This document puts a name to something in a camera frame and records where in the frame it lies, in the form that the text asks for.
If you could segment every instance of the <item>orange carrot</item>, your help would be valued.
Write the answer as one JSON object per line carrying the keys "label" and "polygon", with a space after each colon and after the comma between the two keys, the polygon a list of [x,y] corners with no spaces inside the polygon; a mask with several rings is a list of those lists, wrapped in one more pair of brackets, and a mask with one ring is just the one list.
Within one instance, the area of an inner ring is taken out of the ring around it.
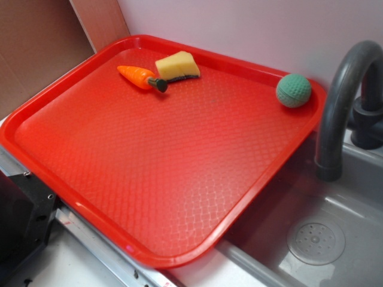
{"label": "orange carrot", "polygon": [[168,88],[168,83],[163,79],[157,79],[155,74],[144,68],[134,66],[118,66],[117,70],[137,87],[148,90],[156,88],[162,93]]}

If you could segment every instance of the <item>sponge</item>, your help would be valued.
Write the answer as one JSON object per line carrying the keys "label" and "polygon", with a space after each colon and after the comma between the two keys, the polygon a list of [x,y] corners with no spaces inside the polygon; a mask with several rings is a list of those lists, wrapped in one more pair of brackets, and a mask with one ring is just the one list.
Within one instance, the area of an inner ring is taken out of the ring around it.
{"label": "sponge", "polygon": [[185,51],[156,61],[156,67],[160,77],[167,82],[200,77],[199,68],[192,54]]}

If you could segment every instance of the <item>sink drain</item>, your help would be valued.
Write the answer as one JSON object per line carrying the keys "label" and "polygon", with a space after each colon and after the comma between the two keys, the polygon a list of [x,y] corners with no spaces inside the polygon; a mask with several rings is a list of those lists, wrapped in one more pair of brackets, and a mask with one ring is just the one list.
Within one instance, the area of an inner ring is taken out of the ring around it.
{"label": "sink drain", "polygon": [[291,253],[302,262],[324,265],[342,255],[345,236],[334,222],[316,216],[294,224],[288,231],[287,244]]}

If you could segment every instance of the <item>gray sink basin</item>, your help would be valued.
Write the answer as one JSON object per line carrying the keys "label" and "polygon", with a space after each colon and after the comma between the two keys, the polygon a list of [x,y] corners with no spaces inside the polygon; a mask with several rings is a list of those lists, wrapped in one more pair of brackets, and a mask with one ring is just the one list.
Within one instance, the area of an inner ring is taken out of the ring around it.
{"label": "gray sink basin", "polygon": [[312,135],[224,242],[273,286],[383,286],[383,158],[344,145],[342,177],[319,181]]}

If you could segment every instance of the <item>faucet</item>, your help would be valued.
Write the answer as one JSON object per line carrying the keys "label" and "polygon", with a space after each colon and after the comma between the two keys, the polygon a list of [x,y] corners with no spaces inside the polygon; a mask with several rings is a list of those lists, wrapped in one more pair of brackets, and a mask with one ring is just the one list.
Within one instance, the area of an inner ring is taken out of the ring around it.
{"label": "faucet", "polygon": [[[354,100],[360,85],[361,96]],[[383,50],[376,42],[359,42],[344,57],[327,95],[315,151],[319,179],[341,177],[347,126],[353,130],[355,146],[375,149],[383,145],[382,93]]]}

